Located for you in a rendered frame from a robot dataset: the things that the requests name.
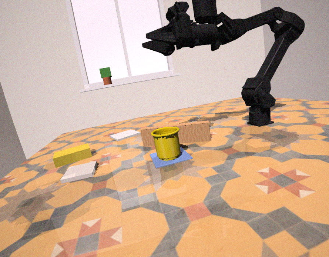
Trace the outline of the yellow cup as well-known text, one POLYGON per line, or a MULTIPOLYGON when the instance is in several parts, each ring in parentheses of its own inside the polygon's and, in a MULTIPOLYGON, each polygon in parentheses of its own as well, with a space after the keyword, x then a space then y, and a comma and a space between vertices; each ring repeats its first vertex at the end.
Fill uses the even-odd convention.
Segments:
POLYGON ((178 132, 178 127, 163 127, 151 132, 160 160, 170 161, 179 157, 181 151, 178 132))

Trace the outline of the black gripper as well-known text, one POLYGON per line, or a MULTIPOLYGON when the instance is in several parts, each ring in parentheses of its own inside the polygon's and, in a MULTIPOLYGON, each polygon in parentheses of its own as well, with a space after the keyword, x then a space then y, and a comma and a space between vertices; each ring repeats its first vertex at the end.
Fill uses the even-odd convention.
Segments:
POLYGON ((186 12, 180 12, 168 25, 147 33, 146 38, 151 41, 143 43, 143 48, 170 56, 175 51, 174 45, 177 50, 199 46, 202 42, 202 29, 196 22, 191 24, 190 16, 186 12))

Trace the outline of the yellow rectangular block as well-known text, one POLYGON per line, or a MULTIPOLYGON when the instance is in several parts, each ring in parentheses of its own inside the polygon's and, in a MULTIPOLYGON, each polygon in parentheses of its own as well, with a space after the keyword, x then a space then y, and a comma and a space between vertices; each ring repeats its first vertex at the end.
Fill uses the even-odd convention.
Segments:
POLYGON ((92 157, 89 144, 72 147, 66 150, 58 151, 54 153, 53 162, 55 167, 64 166, 70 163, 77 162, 79 160, 92 157))

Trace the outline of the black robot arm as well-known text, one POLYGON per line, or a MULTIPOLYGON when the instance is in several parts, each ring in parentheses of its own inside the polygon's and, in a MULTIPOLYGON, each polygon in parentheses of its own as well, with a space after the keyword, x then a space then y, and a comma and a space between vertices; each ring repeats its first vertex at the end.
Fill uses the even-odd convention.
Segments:
MULTIPOLYGON (((246 19, 231 19, 221 12, 217 14, 216 0, 192 0, 194 18, 202 29, 201 45, 211 45, 211 51, 232 42, 247 31, 268 24, 274 32, 275 42, 255 77, 247 78, 242 87, 242 99, 249 107, 248 124, 258 127, 273 124, 270 108, 276 99, 270 94, 271 79, 288 47, 299 38, 305 28, 304 20, 280 7, 259 13, 246 19), (277 23, 279 20, 281 23, 277 23), (207 23, 207 24, 206 24, 207 23), (217 26, 222 23, 221 26, 217 26)), ((187 12, 186 1, 175 2, 168 8, 166 18, 170 22, 177 13, 187 12)))

